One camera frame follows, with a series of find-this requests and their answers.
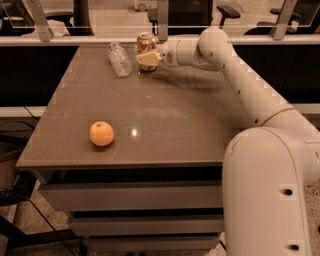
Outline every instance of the desk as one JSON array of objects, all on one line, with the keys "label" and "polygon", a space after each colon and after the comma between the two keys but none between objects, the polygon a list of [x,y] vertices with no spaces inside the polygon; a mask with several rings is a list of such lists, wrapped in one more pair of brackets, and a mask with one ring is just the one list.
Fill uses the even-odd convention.
[{"label": "desk", "polygon": [[[17,167],[96,251],[209,249],[224,230],[221,166],[250,126],[219,72],[133,65],[118,78],[107,45],[80,46]],[[89,128],[115,139],[95,147]]]}]

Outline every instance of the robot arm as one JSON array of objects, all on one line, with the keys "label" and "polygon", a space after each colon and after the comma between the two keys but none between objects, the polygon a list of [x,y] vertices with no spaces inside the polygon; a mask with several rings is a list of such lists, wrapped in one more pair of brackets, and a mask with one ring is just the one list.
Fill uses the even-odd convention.
[{"label": "robot arm", "polygon": [[[229,144],[223,163],[227,254],[311,256],[303,187],[320,178],[320,134],[210,27],[169,39],[162,63],[223,72],[254,128]],[[137,58],[144,61],[144,56]]]}]

